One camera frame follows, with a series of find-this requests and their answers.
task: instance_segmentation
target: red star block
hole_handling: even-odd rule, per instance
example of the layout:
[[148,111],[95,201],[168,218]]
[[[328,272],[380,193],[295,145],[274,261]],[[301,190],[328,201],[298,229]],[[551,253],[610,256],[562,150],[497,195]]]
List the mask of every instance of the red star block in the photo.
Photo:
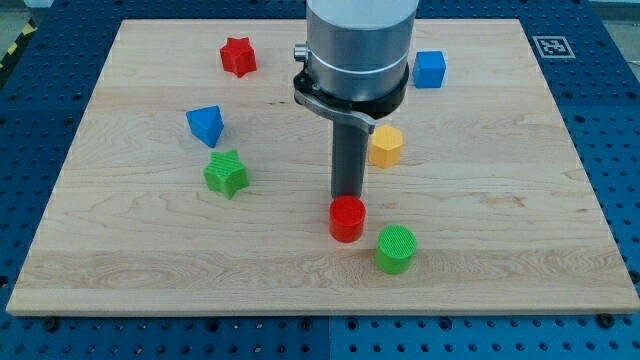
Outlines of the red star block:
[[220,49],[220,57],[224,71],[230,71],[237,77],[258,69],[249,38],[227,38],[227,44]]

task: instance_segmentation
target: metal cylinder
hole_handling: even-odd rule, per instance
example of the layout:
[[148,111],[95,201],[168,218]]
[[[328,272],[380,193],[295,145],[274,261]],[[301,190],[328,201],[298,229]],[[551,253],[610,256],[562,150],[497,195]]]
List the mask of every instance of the metal cylinder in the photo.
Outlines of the metal cylinder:
[[333,124],[331,196],[360,197],[369,134],[357,127]]
[[307,0],[307,68],[347,101],[391,92],[407,64],[418,0]]

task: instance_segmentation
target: blue block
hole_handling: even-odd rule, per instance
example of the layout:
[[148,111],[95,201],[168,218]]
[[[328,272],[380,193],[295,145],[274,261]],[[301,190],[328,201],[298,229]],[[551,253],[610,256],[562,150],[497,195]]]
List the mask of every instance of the blue block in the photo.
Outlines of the blue block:
[[224,123],[218,106],[187,111],[191,133],[207,146],[214,148],[220,138]]
[[413,82],[418,89],[439,88],[446,70],[442,51],[420,51],[413,64]]

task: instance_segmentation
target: wooden board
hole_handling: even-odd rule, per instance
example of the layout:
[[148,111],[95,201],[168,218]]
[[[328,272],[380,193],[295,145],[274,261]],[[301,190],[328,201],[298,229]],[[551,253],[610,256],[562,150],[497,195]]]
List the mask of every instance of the wooden board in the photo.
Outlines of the wooden board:
[[[221,69],[250,36],[259,70]],[[629,313],[638,296],[516,20],[417,21],[445,84],[379,124],[399,165],[368,167],[364,237],[328,235],[330,123],[293,101],[302,21],[124,21],[8,305],[14,315]],[[251,186],[206,189],[187,110],[220,104],[217,150]],[[377,234],[416,233],[410,270]]]

